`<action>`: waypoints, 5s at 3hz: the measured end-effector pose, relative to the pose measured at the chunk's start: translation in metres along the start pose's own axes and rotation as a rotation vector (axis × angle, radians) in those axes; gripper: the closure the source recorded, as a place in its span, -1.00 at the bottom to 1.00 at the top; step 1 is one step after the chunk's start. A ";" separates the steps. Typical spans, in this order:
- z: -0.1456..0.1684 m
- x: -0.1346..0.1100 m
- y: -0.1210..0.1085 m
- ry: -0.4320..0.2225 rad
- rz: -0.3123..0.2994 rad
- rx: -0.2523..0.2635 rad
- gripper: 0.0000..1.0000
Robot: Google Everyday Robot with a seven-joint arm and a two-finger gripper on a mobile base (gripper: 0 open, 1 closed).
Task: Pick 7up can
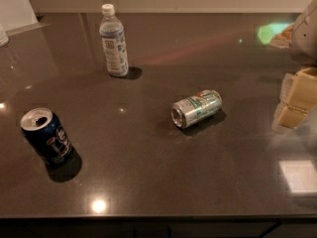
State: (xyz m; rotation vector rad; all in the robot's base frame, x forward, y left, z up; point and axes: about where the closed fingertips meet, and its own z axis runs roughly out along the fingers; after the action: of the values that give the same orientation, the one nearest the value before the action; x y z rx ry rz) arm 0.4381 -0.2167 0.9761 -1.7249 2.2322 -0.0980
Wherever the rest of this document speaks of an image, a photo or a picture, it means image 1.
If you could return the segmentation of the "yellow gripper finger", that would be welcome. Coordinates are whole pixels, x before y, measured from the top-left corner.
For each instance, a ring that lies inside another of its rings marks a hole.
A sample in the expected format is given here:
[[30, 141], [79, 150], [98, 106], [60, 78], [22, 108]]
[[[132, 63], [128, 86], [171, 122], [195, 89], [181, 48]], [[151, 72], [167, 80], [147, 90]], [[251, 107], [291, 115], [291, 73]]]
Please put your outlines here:
[[287, 73], [280, 100], [291, 109], [311, 111], [317, 105], [317, 67], [303, 66], [296, 74]]
[[271, 129], [279, 134], [286, 134], [295, 130], [307, 117], [306, 113], [289, 109], [283, 103], [276, 106]]

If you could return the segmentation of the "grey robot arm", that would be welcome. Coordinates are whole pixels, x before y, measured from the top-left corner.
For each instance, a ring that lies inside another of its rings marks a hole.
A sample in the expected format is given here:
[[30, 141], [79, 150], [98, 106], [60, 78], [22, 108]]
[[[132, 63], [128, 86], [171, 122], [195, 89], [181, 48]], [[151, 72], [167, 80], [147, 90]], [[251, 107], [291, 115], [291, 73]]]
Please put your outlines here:
[[273, 115], [272, 130], [284, 134], [296, 129], [317, 106], [317, 0], [269, 44], [289, 48], [291, 58], [301, 65], [296, 74], [285, 75]]

